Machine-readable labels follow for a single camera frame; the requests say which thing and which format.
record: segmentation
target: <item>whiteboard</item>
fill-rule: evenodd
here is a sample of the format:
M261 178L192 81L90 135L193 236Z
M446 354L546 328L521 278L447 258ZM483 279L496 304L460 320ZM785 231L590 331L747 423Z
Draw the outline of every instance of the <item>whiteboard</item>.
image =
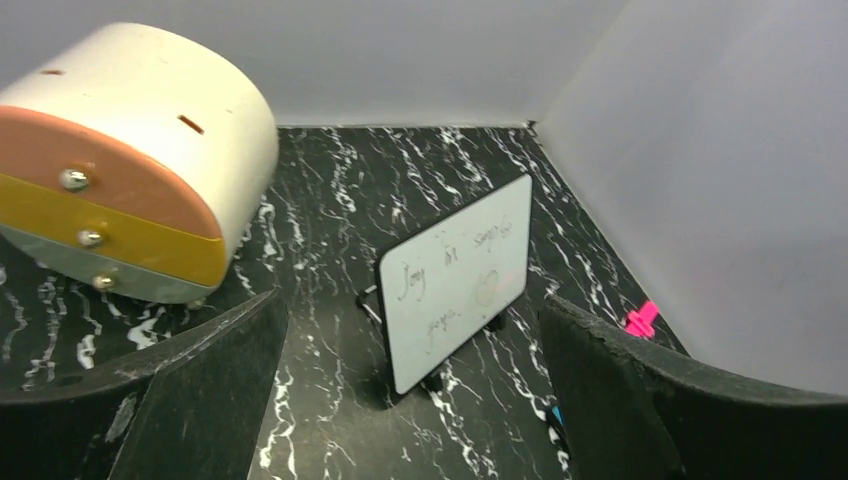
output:
M380 257L377 286L397 393L415 387L524 292L532 188L522 175Z

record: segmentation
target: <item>blue marker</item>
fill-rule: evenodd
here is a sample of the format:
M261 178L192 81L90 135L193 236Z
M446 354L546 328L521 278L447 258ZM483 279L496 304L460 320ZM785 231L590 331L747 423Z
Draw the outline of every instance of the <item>blue marker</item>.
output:
M553 427L562 442L563 449L568 452L568 445L565 443L565 422L562 421L562 413L559 411L558 405L551 405L545 409L545 420L547 420L548 425Z

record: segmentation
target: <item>pink object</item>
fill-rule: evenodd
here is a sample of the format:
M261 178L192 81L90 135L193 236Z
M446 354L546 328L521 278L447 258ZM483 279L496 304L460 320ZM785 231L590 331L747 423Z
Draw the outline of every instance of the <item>pink object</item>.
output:
M653 338L655 332L652 324L659 313L654 302L647 300L639 311L631 310L627 313L627 326L624 331L635 337Z

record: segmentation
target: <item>marble pattern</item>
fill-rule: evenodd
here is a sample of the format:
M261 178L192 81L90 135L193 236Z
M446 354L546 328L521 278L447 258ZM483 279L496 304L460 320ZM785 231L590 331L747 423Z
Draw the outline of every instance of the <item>marble pattern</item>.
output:
M567 478L543 422L553 398L535 312L557 293L620 325L645 295L532 134L284 129L280 145L244 245L198 312L96 293L0 244L0 388L41 388L277 284L290 326L251 479ZM530 275L508 327L448 360L443 392L390 397L380 331L354 303L376 252L524 171L535 181Z

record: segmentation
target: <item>white wall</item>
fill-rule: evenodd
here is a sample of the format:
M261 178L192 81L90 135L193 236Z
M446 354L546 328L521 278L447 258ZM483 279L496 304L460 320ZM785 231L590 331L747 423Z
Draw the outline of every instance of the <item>white wall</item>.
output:
M2 0L0 88L110 21L238 65L278 123L538 119L627 0Z
M848 2L634 0L540 135L693 356L848 394Z

